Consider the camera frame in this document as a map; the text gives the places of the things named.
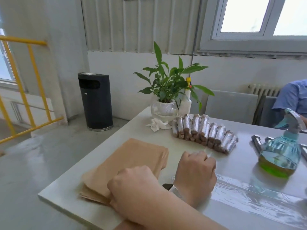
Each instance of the table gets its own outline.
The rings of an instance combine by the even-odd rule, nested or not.
[[[225,156],[195,142],[174,138],[171,136],[171,130],[153,132],[150,127],[145,126],[151,123],[151,118],[148,107],[41,191],[38,194],[40,200],[93,230],[114,229],[122,221],[115,211],[78,197],[82,187],[81,175],[102,163],[129,138],[162,145],[169,149],[167,167],[161,171],[159,177],[160,184],[170,183],[184,151],[205,150],[217,160],[217,174],[247,183],[256,178],[268,189],[307,199],[307,162],[304,159],[288,181],[273,177],[256,165],[258,155],[251,143],[251,136],[260,135],[264,140],[267,136],[282,135],[282,130],[210,118],[210,122],[225,125],[239,137],[236,148],[230,155]],[[306,144],[307,135],[300,134],[299,142]],[[229,229],[296,229],[211,199],[201,211]]]

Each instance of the black trash can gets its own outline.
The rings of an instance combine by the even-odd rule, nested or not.
[[[96,73],[78,73],[87,128],[105,131],[113,127],[110,78]]]

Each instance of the person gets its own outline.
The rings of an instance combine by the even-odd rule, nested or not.
[[[182,154],[174,185],[185,201],[159,185],[147,166],[121,170],[108,182],[110,205],[141,226],[131,229],[225,230],[194,209],[212,192],[217,181],[215,168],[215,159],[203,151]]]
[[[283,119],[286,108],[297,112],[307,126],[307,79],[290,82],[280,90],[272,107],[276,112],[275,124]]]

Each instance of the potted plant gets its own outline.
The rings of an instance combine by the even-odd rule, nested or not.
[[[182,59],[179,56],[179,68],[173,67],[169,69],[168,64],[162,61],[162,53],[156,42],[154,42],[154,50],[158,64],[155,65],[155,68],[143,68],[143,70],[149,71],[148,77],[135,72],[138,77],[148,81],[150,84],[150,86],[140,90],[139,92],[144,94],[154,93],[154,95],[158,97],[158,100],[151,105],[152,116],[162,120],[163,122],[173,120],[177,116],[178,108],[185,89],[191,91],[191,96],[199,103],[199,109],[201,109],[202,104],[195,93],[195,89],[200,89],[209,95],[214,95],[214,93],[202,85],[189,86],[184,77],[182,77],[182,74],[201,71],[208,68],[208,66],[201,66],[199,63],[195,63],[184,68]],[[155,79],[151,83],[150,76],[152,74],[154,74]]]

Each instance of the yellow railing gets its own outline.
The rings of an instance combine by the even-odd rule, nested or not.
[[[57,118],[55,120],[51,119],[50,110],[48,108],[48,104],[47,104],[47,100],[46,100],[46,95],[45,95],[45,92],[44,92],[43,85],[41,83],[40,75],[38,73],[38,69],[37,69],[37,66],[36,66],[36,62],[35,62],[32,46],[31,46],[31,44],[47,46],[47,42],[39,41],[39,40],[33,40],[33,39],[17,38],[17,37],[12,37],[12,36],[4,36],[4,35],[0,35],[0,40],[3,42],[7,58],[9,60],[9,62],[10,62],[13,75],[14,75],[16,83],[18,85],[18,89],[19,89],[22,101],[23,101],[23,103],[25,105],[25,109],[26,109],[26,112],[28,114],[28,117],[29,117],[29,120],[30,120],[30,124],[31,124],[31,127],[32,127],[31,129],[28,129],[28,130],[23,131],[21,133],[16,133],[16,131],[14,129],[14,126],[12,124],[12,121],[11,121],[11,119],[10,119],[6,109],[5,109],[4,103],[3,103],[2,98],[0,96],[0,110],[1,110],[1,112],[3,114],[4,119],[6,120],[6,123],[7,123],[8,127],[9,127],[11,133],[12,133],[12,136],[10,136],[10,137],[8,137],[6,139],[0,140],[0,143],[4,143],[4,142],[6,142],[6,141],[8,141],[10,139],[14,139],[14,138],[16,138],[18,136],[21,136],[21,135],[24,135],[24,134],[29,133],[31,131],[40,129],[40,128],[42,128],[44,126],[47,126],[47,125],[49,125],[51,123],[55,123],[57,121],[60,121],[60,120],[64,119],[64,117],[60,117],[60,118]],[[31,62],[32,62],[32,65],[33,65],[33,69],[34,69],[34,73],[35,73],[35,76],[36,76],[36,80],[37,80],[37,83],[38,83],[39,92],[40,92],[40,95],[41,95],[41,97],[43,99],[44,107],[45,107],[45,110],[46,110],[46,115],[47,115],[47,118],[48,118],[48,122],[47,123],[44,123],[44,124],[39,125],[39,126],[35,125],[35,122],[34,122],[34,119],[33,119],[33,116],[32,116],[31,110],[30,110],[30,106],[29,106],[28,100],[27,100],[27,97],[26,97],[25,92],[24,92],[24,88],[22,87],[22,83],[21,83],[20,77],[18,75],[18,71],[17,71],[17,67],[16,67],[16,64],[15,64],[14,58],[13,58],[12,53],[10,51],[9,45],[7,43],[8,41],[10,41],[10,42],[25,43],[28,46],[30,59],[31,59]]]

